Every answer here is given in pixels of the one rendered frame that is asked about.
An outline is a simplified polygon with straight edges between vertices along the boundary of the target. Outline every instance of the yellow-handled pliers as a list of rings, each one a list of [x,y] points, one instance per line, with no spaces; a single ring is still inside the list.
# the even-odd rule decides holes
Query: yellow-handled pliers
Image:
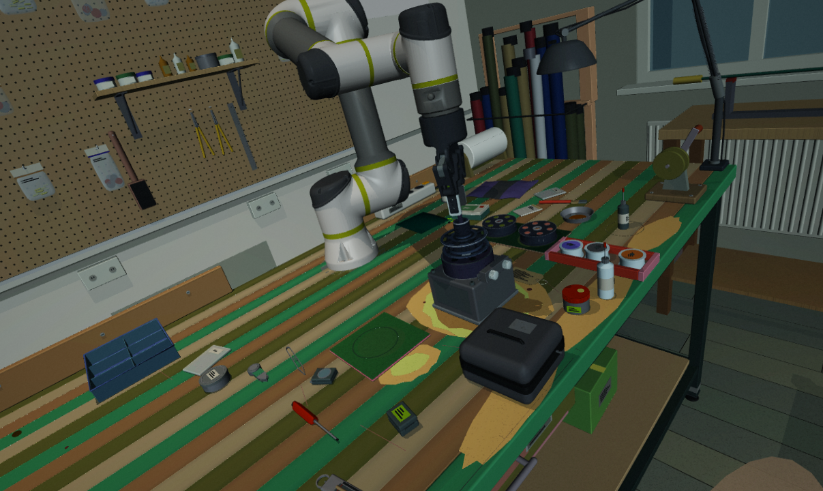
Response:
[[[203,140],[205,140],[205,144],[208,145],[208,150],[211,150],[211,155],[215,155],[214,149],[211,148],[211,143],[208,143],[208,139],[205,138],[202,128],[199,127],[199,122],[196,121],[196,116],[193,115],[192,108],[190,109],[190,118],[193,118],[193,127],[196,128],[196,137],[199,139],[199,149],[202,150],[202,158],[205,158],[205,147],[202,146]]]
[[[230,148],[230,152],[233,151],[233,146],[230,145],[230,140],[228,140],[228,138],[226,137],[226,134],[224,133],[224,128],[221,128],[220,124],[218,124],[218,116],[214,115],[214,109],[211,109],[211,106],[208,106],[208,109],[211,110],[211,118],[212,120],[214,120],[214,130],[218,132],[218,143],[220,143],[220,153],[221,155],[226,155],[226,152],[224,152],[224,140],[226,140],[226,146]]]

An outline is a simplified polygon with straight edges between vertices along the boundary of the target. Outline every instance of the pegboard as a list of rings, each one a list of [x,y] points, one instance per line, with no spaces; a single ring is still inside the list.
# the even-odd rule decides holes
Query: pegboard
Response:
[[[18,0],[27,6],[8,15],[16,3],[0,0],[0,84],[12,105],[0,116],[0,282],[353,145],[338,98],[308,99],[295,65],[268,47],[263,24],[277,2],[87,1]],[[92,14],[79,14],[86,3]],[[159,78],[159,56],[169,64],[173,53],[219,56],[228,53],[230,37],[245,60],[259,61],[241,71],[245,111],[223,72],[128,93],[143,134],[137,140],[114,98],[93,100],[97,78],[146,70]],[[209,106],[234,152],[221,155]],[[191,108],[217,155],[206,148],[202,157]],[[143,211],[127,186],[102,186],[84,154],[97,145],[108,145],[119,174],[131,181],[108,131],[158,205]],[[35,162],[56,193],[33,202],[10,171]]]

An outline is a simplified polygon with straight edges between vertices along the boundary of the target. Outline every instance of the white wall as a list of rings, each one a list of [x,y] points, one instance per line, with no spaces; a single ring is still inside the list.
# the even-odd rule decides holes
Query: white wall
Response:
[[[463,108],[468,110],[468,93],[476,90],[476,78],[471,47],[467,42],[465,6],[463,0],[442,3],[451,20],[455,58],[464,93]],[[397,30],[398,16],[370,21],[370,36]],[[433,165],[433,150],[421,142],[419,115],[409,81],[399,80],[373,90],[387,140],[417,131],[390,144],[392,152],[405,161],[411,173]],[[472,127],[468,122],[470,135],[473,134]],[[1,293],[0,369],[263,241],[268,243],[277,264],[320,245],[323,236],[311,208],[308,190],[325,176],[328,168],[340,162],[328,160],[323,162],[320,170],[313,170],[275,189],[256,190],[249,196],[239,196],[233,202],[127,245],[108,251],[93,250],[90,254],[84,251],[78,256],[80,261]],[[282,207],[255,220],[245,202],[267,192],[276,192]],[[76,271],[114,255],[127,275],[88,292]]]

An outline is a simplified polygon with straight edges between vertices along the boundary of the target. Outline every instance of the desk lamp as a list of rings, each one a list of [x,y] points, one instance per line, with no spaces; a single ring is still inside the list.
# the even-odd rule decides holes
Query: desk lamp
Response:
[[[542,56],[538,74],[557,74],[558,72],[569,72],[594,65],[596,58],[583,41],[566,40],[569,32],[590,24],[596,19],[629,9],[629,7],[641,2],[642,0],[626,0],[626,2],[605,10],[605,12],[592,16],[592,18],[562,28],[560,30],[562,42],[551,44],[551,46],[548,47],[545,55]],[[714,60],[714,50],[711,49],[711,40],[708,37],[708,25],[705,24],[705,15],[702,12],[702,6],[699,4],[699,0],[691,0],[691,2],[693,3],[695,25],[699,31],[699,38],[702,41],[702,48],[705,52],[705,60],[708,62],[708,71],[711,74],[708,81],[711,81],[711,91],[714,93],[714,128],[713,134],[711,134],[711,151],[708,154],[708,159],[703,162],[699,168],[700,170],[721,171],[725,170],[726,166],[729,165],[729,161],[720,158],[720,131],[721,128],[723,128],[723,98],[725,97],[725,91],[723,90],[723,82],[720,81],[720,72],[717,71],[717,62]]]

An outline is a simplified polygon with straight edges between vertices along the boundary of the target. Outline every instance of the purple cloth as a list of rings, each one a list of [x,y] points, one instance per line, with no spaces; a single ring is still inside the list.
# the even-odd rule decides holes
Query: purple cloth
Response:
[[[485,198],[487,192],[493,188],[497,183],[504,183],[505,181],[486,181],[486,183],[481,184],[477,187],[476,190],[473,190],[470,194],[468,194],[469,198]],[[530,189],[533,188],[534,185],[539,183],[539,181],[511,181],[511,187],[505,190],[502,193],[502,196],[497,196],[494,199],[506,199],[506,198],[523,198],[523,195],[526,194]]]

